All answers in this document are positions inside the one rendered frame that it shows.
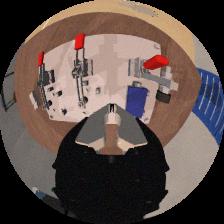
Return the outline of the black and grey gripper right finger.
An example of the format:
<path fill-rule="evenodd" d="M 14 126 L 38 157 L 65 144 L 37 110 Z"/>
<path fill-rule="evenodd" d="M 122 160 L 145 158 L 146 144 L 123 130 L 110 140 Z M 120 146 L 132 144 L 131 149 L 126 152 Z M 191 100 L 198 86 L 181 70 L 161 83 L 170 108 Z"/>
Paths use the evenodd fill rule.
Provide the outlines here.
<path fill-rule="evenodd" d="M 151 156 L 161 163 L 165 172 L 169 171 L 162 144 L 155 133 L 138 117 L 134 117 L 119 105 L 113 103 L 112 110 L 118 124 L 117 146 L 122 149 L 122 154 L 129 148 L 134 148 L 135 154 Z"/>

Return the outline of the black toggle clamp with red handle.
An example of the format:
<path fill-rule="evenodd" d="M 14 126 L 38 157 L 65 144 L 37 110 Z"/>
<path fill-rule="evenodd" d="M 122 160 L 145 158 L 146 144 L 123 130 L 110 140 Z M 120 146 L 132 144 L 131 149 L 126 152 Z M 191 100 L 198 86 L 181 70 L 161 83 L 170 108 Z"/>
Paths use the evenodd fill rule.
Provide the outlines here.
<path fill-rule="evenodd" d="M 47 101 L 44 86 L 55 83 L 55 76 L 54 76 L 54 70 L 45 71 L 45 63 L 43 63 L 43 59 L 44 59 L 44 52 L 41 52 L 39 54 L 39 60 L 38 60 L 38 66 L 40 66 L 40 74 L 38 74 L 38 76 L 40 81 L 38 80 L 35 86 L 40 88 L 41 91 L 41 96 L 44 103 L 42 109 L 49 110 L 49 107 L 52 105 L 52 101 L 51 100 Z"/>

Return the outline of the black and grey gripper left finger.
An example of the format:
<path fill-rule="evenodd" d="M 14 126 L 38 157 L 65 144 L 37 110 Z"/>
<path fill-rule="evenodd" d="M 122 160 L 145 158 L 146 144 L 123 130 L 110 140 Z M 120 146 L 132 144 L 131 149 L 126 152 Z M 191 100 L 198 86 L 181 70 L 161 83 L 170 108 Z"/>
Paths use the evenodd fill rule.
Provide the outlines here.
<path fill-rule="evenodd" d="M 63 138 L 52 168 L 56 170 L 60 162 L 72 154 L 87 153 L 88 147 L 100 154 L 106 144 L 105 124 L 111 110 L 112 104 L 109 103 L 75 125 Z"/>

